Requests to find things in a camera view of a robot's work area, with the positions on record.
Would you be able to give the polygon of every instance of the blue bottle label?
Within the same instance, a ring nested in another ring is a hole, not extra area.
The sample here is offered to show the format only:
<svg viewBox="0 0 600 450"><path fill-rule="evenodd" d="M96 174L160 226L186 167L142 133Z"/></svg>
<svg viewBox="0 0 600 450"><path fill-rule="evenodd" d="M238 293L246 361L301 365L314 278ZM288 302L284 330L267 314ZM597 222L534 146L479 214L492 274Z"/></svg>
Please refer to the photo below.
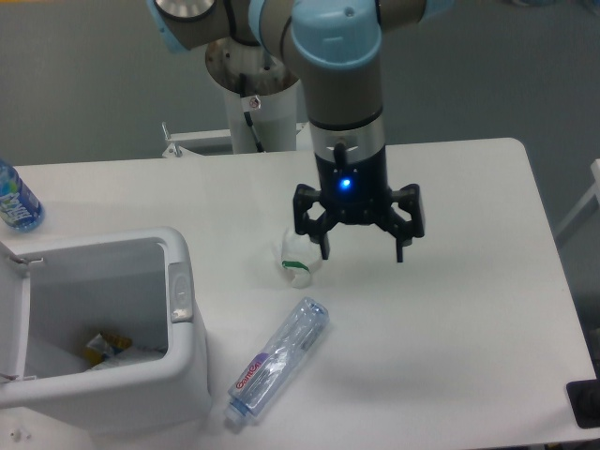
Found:
<svg viewBox="0 0 600 450"><path fill-rule="evenodd" d="M25 227L38 220L40 214L39 200L21 179L0 197L0 217L11 227Z"/></svg>
<svg viewBox="0 0 600 450"><path fill-rule="evenodd" d="M256 355L248 367L246 367L246 370L242 372L242 376L237 380L237 382L235 382L234 386L238 391L244 389L244 386L246 386L248 382L252 380L254 375L256 375L256 372L258 372L259 368L261 368L261 366L264 364L264 361L266 361L266 358L268 357L269 353L259 353Z"/></svg>

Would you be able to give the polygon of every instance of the clear plastic bottle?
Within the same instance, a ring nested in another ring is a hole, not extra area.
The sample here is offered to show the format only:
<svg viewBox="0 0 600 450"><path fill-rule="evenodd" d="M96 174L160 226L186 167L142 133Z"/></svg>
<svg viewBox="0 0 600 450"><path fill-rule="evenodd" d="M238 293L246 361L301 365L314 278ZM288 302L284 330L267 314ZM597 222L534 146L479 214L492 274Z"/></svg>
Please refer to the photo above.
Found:
<svg viewBox="0 0 600 450"><path fill-rule="evenodd" d="M44 219L38 198L23 182L17 171L0 159L0 218L19 231L30 232Z"/></svg>
<svg viewBox="0 0 600 450"><path fill-rule="evenodd" d="M229 390L225 415L236 425L256 417L329 323L327 309L305 297Z"/></svg>

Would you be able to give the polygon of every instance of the robotic arm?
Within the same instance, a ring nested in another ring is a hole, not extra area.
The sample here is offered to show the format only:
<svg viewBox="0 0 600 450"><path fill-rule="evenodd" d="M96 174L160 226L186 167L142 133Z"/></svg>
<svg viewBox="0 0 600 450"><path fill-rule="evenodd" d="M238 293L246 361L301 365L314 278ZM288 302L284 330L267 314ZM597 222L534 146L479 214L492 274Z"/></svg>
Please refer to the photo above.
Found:
<svg viewBox="0 0 600 450"><path fill-rule="evenodd" d="M148 0L164 32L187 49L231 36L259 43L302 80L321 191L299 185L294 225L329 256L338 223L376 224L396 239L397 261L425 234L418 185L387 183L380 47L383 31L416 23L453 0ZM312 219L314 203L324 209ZM393 204L407 212L404 220Z"/></svg>

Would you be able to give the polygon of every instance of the black object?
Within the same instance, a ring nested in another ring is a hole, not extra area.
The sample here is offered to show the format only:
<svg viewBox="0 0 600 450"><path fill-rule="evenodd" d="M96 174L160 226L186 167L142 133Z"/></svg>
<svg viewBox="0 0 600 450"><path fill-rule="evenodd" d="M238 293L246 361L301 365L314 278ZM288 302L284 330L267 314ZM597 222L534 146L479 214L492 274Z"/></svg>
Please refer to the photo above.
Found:
<svg viewBox="0 0 600 450"><path fill-rule="evenodd" d="M579 427L600 427L600 380L570 382L566 392Z"/></svg>
<svg viewBox="0 0 600 450"><path fill-rule="evenodd" d="M348 163L345 148L336 145L334 157L335 162L331 162L316 156L321 191L307 185L296 187L293 195L296 233L308 234L312 242L319 244L322 258L327 260L327 232L338 223L375 224L396 238L397 261L402 263L402 249L409 246L414 237L425 235L419 186L408 185L393 191L387 185L385 148L372 157ZM308 210L316 202L325 211L319 218L311 219ZM394 203L410 214L411 220L400 217L392 207Z"/></svg>

